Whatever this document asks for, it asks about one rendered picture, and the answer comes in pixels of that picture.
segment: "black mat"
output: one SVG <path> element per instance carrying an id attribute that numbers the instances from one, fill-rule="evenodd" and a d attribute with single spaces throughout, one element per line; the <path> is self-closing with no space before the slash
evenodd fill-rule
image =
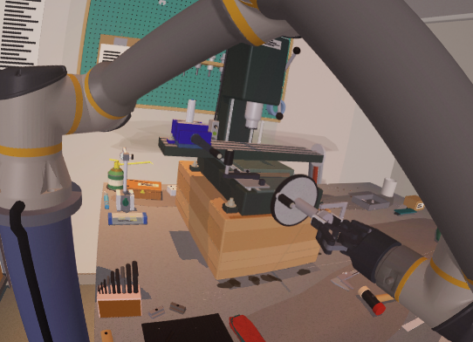
<path id="1" fill-rule="evenodd" d="M 145 342 L 233 342 L 219 314 L 141 324 Z"/>

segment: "green pegboard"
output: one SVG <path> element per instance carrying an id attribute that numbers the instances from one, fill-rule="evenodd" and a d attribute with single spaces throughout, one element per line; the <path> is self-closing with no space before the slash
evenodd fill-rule
<path id="1" fill-rule="evenodd" d="M 159 1 L 91 0 L 80 73 L 85 74 L 96 65 L 101 34 L 143 38 L 198 0 L 166 0 L 165 5 Z M 222 54 L 216 55 L 216 62 L 222 61 Z M 187 108 L 188 100 L 195 99 L 196 109 L 214 112 L 220 77 L 218 68 L 214 68 L 210 77 L 206 65 L 202 65 L 198 75 L 191 68 L 185 76 L 181 74 L 140 98 L 138 104 Z M 263 117 L 275 118 L 265 108 Z"/>

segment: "black hose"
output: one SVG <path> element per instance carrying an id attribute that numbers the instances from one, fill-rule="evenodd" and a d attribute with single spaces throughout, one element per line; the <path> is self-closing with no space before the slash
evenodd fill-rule
<path id="1" fill-rule="evenodd" d="M 17 201 L 10 209 L 10 227 L 13 234 L 18 239 L 18 246 L 20 249 L 21 259 L 23 261 L 24 274 L 30 287 L 31 299 L 35 307 L 36 317 L 38 319 L 39 328 L 43 335 L 45 342 L 52 342 L 51 330 L 49 328 L 48 319 L 46 317 L 45 306 L 41 298 L 41 291 L 39 290 L 38 279 L 33 264 L 33 257 L 31 256 L 30 242 L 28 234 L 21 223 L 21 214 L 24 211 L 24 202 Z"/>

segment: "paper roll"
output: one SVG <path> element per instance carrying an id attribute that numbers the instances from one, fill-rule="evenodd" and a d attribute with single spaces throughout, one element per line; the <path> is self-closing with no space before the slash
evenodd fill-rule
<path id="1" fill-rule="evenodd" d="M 186 115 L 186 122 L 192 123 L 194 121 L 194 113 L 195 113 L 195 100 L 190 99 L 188 101 L 188 113 Z"/>
<path id="2" fill-rule="evenodd" d="M 397 182 L 390 178 L 385 178 L 382 185 L 381 194 L 386 197 L 392 197 L 394 195 L 394 190 L 396 189 Z"/>

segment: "white cylinder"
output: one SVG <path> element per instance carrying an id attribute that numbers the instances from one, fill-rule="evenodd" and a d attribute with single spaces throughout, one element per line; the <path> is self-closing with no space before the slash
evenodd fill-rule
<path id="1" fill-rule="evenodd" d="M 246 109 L 244 111 L 244 118 L 246 119 L 245 126 L 250 129 L 257 129 L 257 124 L 263 115 L 263 104 L 257 102 L 246 102 Z"/>
<path id="2" fill-rule="evenodd" d="M 186 115 L 186 122 L 192 123 L 194 121 L 194 113 L 195 113 L 195 100 L 190 99 L 188 101 L 188 113 Z"/>
<path id="3" fill-rule="evenodd" d="M 390 178 L 385 178 L 382 185 L 381 194 L 386 197 L 392 197 L 394 195 L 394 190 L 396 189 L 397 182 Z"/>

